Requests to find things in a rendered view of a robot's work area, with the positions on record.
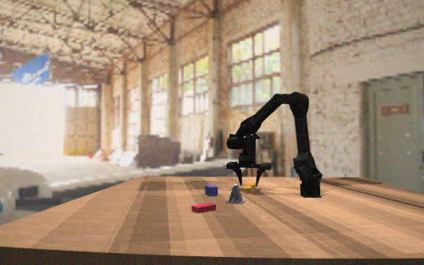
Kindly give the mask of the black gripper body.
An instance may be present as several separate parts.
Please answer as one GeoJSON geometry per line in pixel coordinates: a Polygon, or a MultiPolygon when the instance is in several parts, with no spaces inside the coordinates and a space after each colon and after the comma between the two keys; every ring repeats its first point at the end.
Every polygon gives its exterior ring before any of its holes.
{"type": "MultiPolygon", "coordinates": [[[[251,156],[256,155],[256,150],[242,150],[243,156],[247,156],[248,153],[251,153],[251,156]]],[[[271,163],[261,163],[261,164],[253,164],[251,167],[243,167],[243,168],[258,168],[259,171],[271,170],[271,163]]],[[[226,169],[240,170],[240,164],[237,162],[228,162],[226,164],[226,169]]]]}

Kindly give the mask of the blue rectangular block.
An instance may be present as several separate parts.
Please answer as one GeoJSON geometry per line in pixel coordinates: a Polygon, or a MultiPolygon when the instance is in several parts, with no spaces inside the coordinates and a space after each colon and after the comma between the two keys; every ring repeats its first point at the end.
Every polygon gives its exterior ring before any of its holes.
{"type": "Polygon", "coordinates": [[[218,196],[218,188],[214,185],[205,185],[205,194],[208,196],[218,196]]]}

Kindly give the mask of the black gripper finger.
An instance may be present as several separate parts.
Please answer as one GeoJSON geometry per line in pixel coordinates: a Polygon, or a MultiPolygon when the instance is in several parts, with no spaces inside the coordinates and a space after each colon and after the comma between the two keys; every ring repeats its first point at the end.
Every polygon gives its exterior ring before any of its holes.
{"type": "Polygon", "coordinates": [[[256,186],[258,186],[258,183],[260,181],[260,177],[261,177],[263,172],[265,172],[265,170],[264,171],[259,171],[259,170],[257,171],[256,186]]]}
{"type": "Polygon", "coordinates": [[[241,176],[241,169],[240,170],[233,170],[237,174],[237,177],[239,179],[240,185],[242,186],[242,176],[241,176]]]}

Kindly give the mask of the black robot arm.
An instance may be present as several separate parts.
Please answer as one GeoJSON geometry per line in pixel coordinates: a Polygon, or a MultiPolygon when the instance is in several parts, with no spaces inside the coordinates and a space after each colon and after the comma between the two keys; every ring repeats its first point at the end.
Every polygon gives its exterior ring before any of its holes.
{"type": "MultiPolygon", "coordinates": [[[[236,134],[229,135],[226,141],[227,148],[256,150],[256,139],[260,139],[256,132],[263,121],[282,104],[288,104],[294,115],[298,154],[296,158],[293,158],[293,169],[295,169],[299,179],[302,180],[302,183],[300,183],[300,194],[304,198],[321,198],[319,179],[321,179],[322,173],[317,169],[314,157],[310,153],[306,120],[309,98],[306,94],[297,91],[291,94],[274,94],[256,114],[241,122],[236,134]]],[[[251,156],[251,153],[243,156],[243,153],[240,153],[238,162],[240,167],[251,167],[252,164],[256,164],[256,156],[251,156]]]]}

